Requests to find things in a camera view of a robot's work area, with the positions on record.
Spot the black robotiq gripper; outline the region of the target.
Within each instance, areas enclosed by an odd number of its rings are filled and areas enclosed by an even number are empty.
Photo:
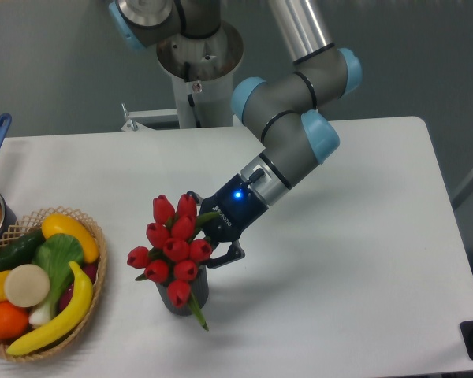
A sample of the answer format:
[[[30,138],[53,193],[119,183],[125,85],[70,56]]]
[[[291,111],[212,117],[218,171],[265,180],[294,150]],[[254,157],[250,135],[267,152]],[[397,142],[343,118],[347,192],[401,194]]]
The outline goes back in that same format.
[[[214,243],[231,242],[227,252],[217,258],[209,258],[207,268],[219,268],[245,258],[245,251],[238,240],[242,232],[267,210],[268,205],[249,187],[242,176],[235,175],[214,195],[203,199],[194,191],[188,191],[197,205],[200,215],[216,212],[217,217],[204,223],[205,236]]]

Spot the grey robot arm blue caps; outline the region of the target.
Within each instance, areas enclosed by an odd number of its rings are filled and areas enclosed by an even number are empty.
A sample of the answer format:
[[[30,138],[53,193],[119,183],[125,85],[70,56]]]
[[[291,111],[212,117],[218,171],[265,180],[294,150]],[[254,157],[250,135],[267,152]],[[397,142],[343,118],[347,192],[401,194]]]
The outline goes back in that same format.
[[[244,46],[239,32],[221,18],[220,2],[109,5],[130,47],[155,47],[172,80],[182,128],[230,126],[239,120],[263,145],[214,195],[198,199],[203,213],[215,213],[202,227],[211,245],[229,244],[225,255],[202,259],[210,268],[241,259],[242,232],[338,148],[337,133],[318,110],[362,80],[359,59],[335,47],[317,2],[272,1],[269,6],[295,70],[274,83],[251,77],[235,84]]]

